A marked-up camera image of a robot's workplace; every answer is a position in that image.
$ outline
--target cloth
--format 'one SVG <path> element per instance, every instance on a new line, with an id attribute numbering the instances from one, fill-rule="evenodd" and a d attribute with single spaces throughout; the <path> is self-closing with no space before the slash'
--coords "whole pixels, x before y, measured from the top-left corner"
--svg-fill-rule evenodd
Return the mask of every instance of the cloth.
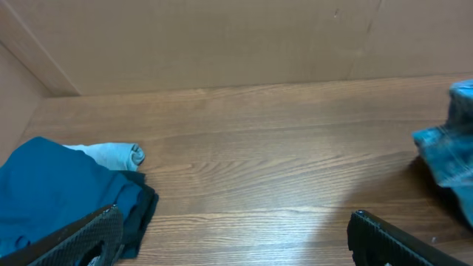
<path id="1" fill-rule="evenodd" d="M 412 137 L 435 182 L 454 192 L 473 226 L 473 80 L 452 84 L 450 98 L 446 123 Z"/>
<path id="2" fill-rule="evenodd" d="M 140 251 L 141 240 L 145 235 L 146 227 L 151 222 L 159 197 L 153 188 L 145 185 L 145 174 L 135 171 L 119 172 L 143 189 L 139 203 L 132 209 L 123 227 L 122 245 L 125 246 L 120 257 L 132 259 Z"/>
<path id="3" fill-rule="evenodd" d="M 86 145 L 64 145 L 69 149 L 83 151 L 94 158 L 101 166 L 109 170 L 136 171 L 138 166 L 145 160 L 145 153 L 134 143 L 100 143 L 90 146 Z"/>
<path id="4" fill-rule="evenodd" d="M 0 168 L 2 256 L 108 205 L 126 220 L 142 189 L 82 151 L 36 137 Z"/>

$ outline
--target wall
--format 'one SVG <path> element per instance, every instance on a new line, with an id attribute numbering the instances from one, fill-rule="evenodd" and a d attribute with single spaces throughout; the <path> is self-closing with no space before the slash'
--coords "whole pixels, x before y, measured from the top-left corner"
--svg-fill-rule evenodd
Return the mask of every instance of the wall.
<path id="1" fill-rule="evenodd" d="M 472 11 L 469 0 L 0 0 L 0 39 L 57 95 L 116 94 L 471 72 Z"/>
<path id="2" fill-rule="evenodd" d="M 44 86 L 0 44 L 0 166 L 16 148 Z"/>

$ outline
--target wooden tabletop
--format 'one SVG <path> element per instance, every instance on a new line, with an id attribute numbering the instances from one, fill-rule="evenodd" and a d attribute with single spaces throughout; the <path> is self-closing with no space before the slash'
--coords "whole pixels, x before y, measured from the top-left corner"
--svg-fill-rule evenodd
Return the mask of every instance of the wooden tabletop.
<path id="1" fill-rule="evenodd" d="M 473 264 L 473 236 L 430 193 L 411 133 L 473 75 L 46 99 L 22 141 L 139 143 L 160 195 L 120 265 L 354 265 L 365 209 Z"/>

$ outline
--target plaid fabric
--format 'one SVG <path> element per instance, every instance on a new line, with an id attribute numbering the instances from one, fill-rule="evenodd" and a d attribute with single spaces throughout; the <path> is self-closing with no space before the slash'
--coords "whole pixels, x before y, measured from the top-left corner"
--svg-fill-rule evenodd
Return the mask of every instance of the plaid fabric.
<path id="1" fill-rule="evenodd" d="M 446 123 L 412 137 L 435 182 L 454 191 L 473 226 L 473 80 L 452 84 L 450 98 Z"/>

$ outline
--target folded clothing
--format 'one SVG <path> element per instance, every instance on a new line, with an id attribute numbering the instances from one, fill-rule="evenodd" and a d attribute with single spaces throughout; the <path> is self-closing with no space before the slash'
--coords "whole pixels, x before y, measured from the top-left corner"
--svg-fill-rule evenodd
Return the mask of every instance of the folded clothing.
<path id="1" fill-rule="evenodd" d="M 0 256 L 108 204 L 126 220 L 142 191 L 82 151 L 33 138 L 0 168 Z"/>
<path id="2" fill-rule="evenodd" d="M 412 137 L 435 182 L 455 193 L 473 226 L 473 80 L 452 84 L 450 98 L 446 123 Z"/>
<path id="3" fill-rule="evenodd" d="M 94 145 L 64 145 L 76 151 L 83 151 L 96 163 L 109 170 L 136 171 L 145 160 L 145 153 L 135 143 L 99 143 Z"/>
<path id="4" fill-rule="evenodd" d="M 140 251 L 141 240 L 146 227 L 151 222 L 159 197 L 153 188 L 145 185 L 145 174 L 135 171 L 120 171 L 120 173 L 143 189 L 139 203 L 132 209 L 123 227 L 122 245 L 124 248 L 121 258 L 131 259 L 135 258 Z"/>

